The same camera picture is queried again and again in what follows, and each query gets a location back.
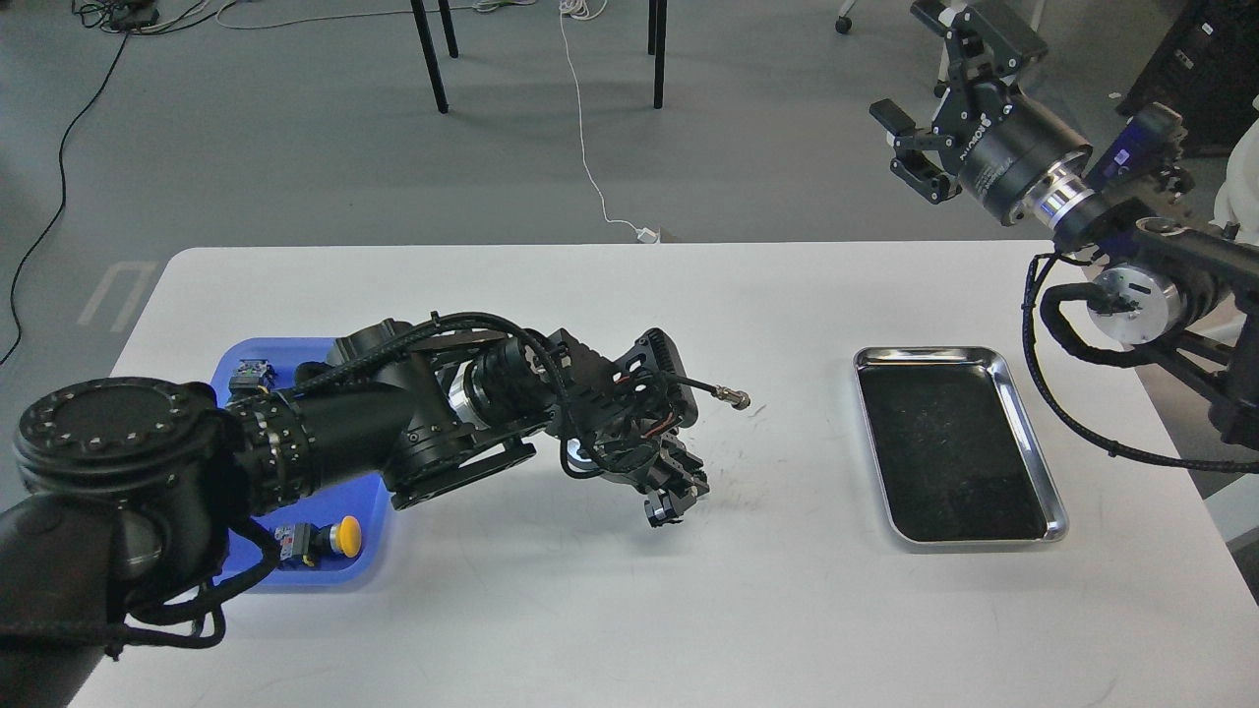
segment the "black robotic arm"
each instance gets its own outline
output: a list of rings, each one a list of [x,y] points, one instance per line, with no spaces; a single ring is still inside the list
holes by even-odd
[[[946,8],[918,0],[913,13],[948,49],[939,108],[928,127],[890,100],[870,112],[889,132],[891,171],[930,203],[964,190],[1003,226],[1030,215],[1053,229],[1055,253],[1045,270],[1034,262],[1024,300],[1024,349],[1041,394],[1064,422],[1112,455],[1259,471],[1143,454],[1093,433],[1056,404],[1035,359],[1031,316],[1047,268],[1085,258],[1100,266],[1093,282],[1050,287],[1040,304],[1054,339],[1089,363],[1165,368],[1210,402],[1211,423],[1225,442],[1259,450],[1259,324],[1251,317],[1259,310],[1259,249],[1234,242],[1235,231],[1195,220],[1181,204],[1194,183],[1177,164],[1180,116],[1148,106],[1085,171],[1093,146],[1019,87],[1019,73],[1047,47],[1005,3]],[[1246,315],[1236,345],[1188,331],[1230,294]],[[1087,345],[1060,311],[1071,300],[1084,301],[1094,324],[1126,350]]]
[[[33,495],[0,514],[0,705],[64,705],[128,644],[218,644],[223,602],[281,561],[252,517],[373,471],[403,509],[529,459],[524,438],[545,431],[569,476],[633,486],[652,527],[677,523],[709,491],[676,437],[699,416],[691,388],[749,404],[687,378],[658,329],[609,360],[567,330],[477,312],[385,320],[297,378],[222,408],[200,383],[98,379],[26,409]],[[262,559],[217,585],[229,530]]]

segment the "blue tray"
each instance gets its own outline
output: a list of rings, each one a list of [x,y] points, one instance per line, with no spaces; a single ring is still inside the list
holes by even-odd
[[[240,359],[267,359],[276,369],[276,385],[286,388],[293,384],[293,370],[302,362],[322,362],[332,346],[326,338],[259,338],[247,339],[228,349],[214,370],[210,385],[218,393],[219,403],[228,397],[228,380]],[[389,491],[378,475],[368,475],[356,480],[319,491],[301,501],[277,509],[266,517],[258,517],[258,523],[268,530],[281,525],[306,522],[320,527],[335,524],[346,514],[359,519],[363,527],[363,551],[356,558],[331,557],[320,561],[319,568],[278,569],[263,578],[258,587],[312,587],[332,586],[351,581],[369,567],[379,548],[385,518],[389,517]],[[249,542],[234,533],[228,545],[228,559],[223,564],[220,578],[233,576],[258,562],[262,554]]]

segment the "white table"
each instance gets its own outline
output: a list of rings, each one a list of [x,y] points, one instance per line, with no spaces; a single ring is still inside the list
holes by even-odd
[[[365,582],[237,598],[222,646],[128,649],[77,704],[1254,707],[1259,610],[1187,476],[1105,457],[1030,387],[1019,299],[1041,247],[181,253],[116,374],[205,378],[251,336],[485,310],[611,357],[658,325],[689,373],[754,404],[701,401],[686,440],[713,493],[681,525],[650,529],[632,490],[567,479],[534,438],[529,464],[397,514]],[[953,344],[1010,359],[1060,543],[923,554],[891,535],[851,358]],[[1136,375],[1044,350],[1069,409],[1172,452]]]

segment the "electrical component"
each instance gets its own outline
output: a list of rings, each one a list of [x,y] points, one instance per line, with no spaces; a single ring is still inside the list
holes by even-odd
[[[279,568],[317,568],[329,556],[358,558],[363,549],[363,527],[354,517],[326,527],[308,523],[282,524],[272,529],[279,543]]]
[[[228,379],[228,392],[230,401],[237,401],[246,396],[258,393],[271,393],[276,387],[276,369],[266,359],[240,359],[240,364],[232,372]]]
[[[713,392],[713,398],[725,401],[735,411],[747,411],[752,406],[752,397],[747,392],[729,389],[724,385],[716,387],[716,391]]]
[[[222,11],[235,0],[229,1],[219,9]],[[72,0],[71,13],[79,18],[79,23],[89,29],[101,29],[110,34],[128,34],[136,37],[160,37],[172,34],[214,18],[208,14],[193,23],[179,25],[179,23],[206,13],[210,0],[198,0],[172,20],[159,23],[159,13],[155,0],[103,0],[86,1]]]

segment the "metal connector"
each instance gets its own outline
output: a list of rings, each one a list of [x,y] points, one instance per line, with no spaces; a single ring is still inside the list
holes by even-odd
[[[748,406],[752,406],[752,397],[747,392],[734,391],[724,385],[716,387],[716,391],[713,392],[713,398],[725,401],[735,411],[744,411]]]

